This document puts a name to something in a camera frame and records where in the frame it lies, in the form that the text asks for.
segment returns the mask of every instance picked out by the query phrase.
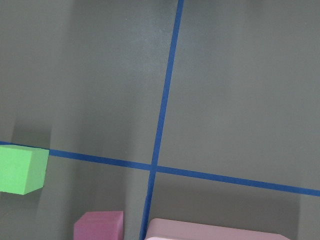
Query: gray floor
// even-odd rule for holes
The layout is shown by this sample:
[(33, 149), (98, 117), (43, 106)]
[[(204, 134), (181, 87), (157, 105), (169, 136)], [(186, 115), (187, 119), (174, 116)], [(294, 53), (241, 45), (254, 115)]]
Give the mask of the gray floor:
[[(0, 1), (0, 141), (150, 164), (176, 0)], [(159, 165), (320, 190), (320, 2), (184, 2)], [(71, 240), (87, 211), (139, 238), (149, 172), (49, 157), (0, 193), (1, 240)], [(150, 219), (315, 240), (320, 199), (157, 173)]]

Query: green block side face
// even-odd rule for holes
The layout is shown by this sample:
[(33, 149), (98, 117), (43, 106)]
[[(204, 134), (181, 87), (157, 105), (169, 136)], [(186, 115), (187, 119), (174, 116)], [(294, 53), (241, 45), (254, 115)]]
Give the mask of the green block side face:
[(19, 146), (0, 146), (0, 192), (25, 193), (31, 156), (31, 151)]
[(49, 150), (0, 146), (0, 192), (27, 194), (44, 185)]
[(28, 177), (24, 194), (30, 193), (44, 186), (49, 150), (35, 148), (32, 151)]

